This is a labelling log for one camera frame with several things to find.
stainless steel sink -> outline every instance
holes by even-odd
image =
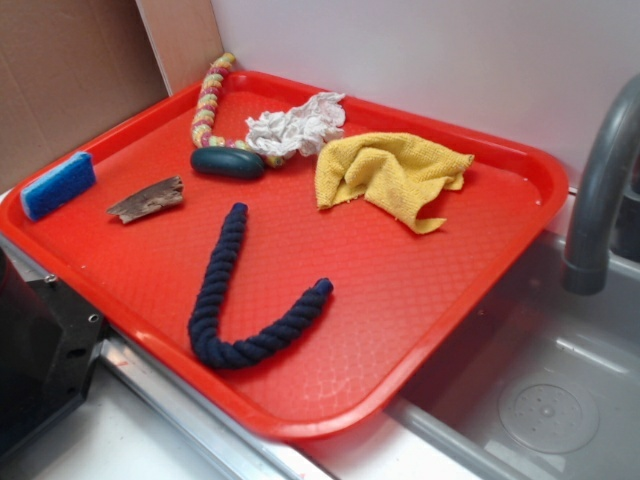
[[[640,475],[640,269],[614,256],[577,296],[562,249],[543,234],[401,393],[403,422],[486,478]]]

red plastic tray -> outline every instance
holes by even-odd
[[[94,156],[97,185],[36,223],[20,206],[31,178],[25,180],[0,205],[0,229],[119,331],[267,436],[327,435],[380,410],[567,195],[564,171],[541,151],[348,97],[346,135],[410,132],[472,153],[475,163],[461,191],[445,191],[423,209],[426,217],[448,219],[428,235],[412,233],[364,199],[319,212],[315,158],[296,156],[252,182],[191,169],[198,90],[194,85],[82,146]],[[318,91],[234,73],[225,80],[214,131],[242,138],[247,117],[286,111]],[[185,185],[181,206],[126,226],[105,213],[173,175]],[[223,339],[257,333],[320,277],[335,290],[322,317],[287,350],[256,367],[215,372],[192,354],[187,321],[224,216],[238,201],[249,206],[248,230],[221,313]]]

yellow microfiber cloth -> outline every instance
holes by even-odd
[[[417,219],[442,189],[460,190],[473,155],[456,153],[408,133],[368,133],[329,142],[318,156],[316,200],[331,208],[364,195],[416,233],[446,219]]]

dark green soap bar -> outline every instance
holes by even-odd
[[[260,156],[239,148],[203,147],[191,154],[191,166],[196,172],[244,179],[264,175]]]

wooden chew stick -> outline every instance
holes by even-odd
[[[127,224],[145,215],[181,203],[183,189],[184,185],[180,176],[167,178],[116,203],[107,210],[107,213],[119,215],[122,223]]]

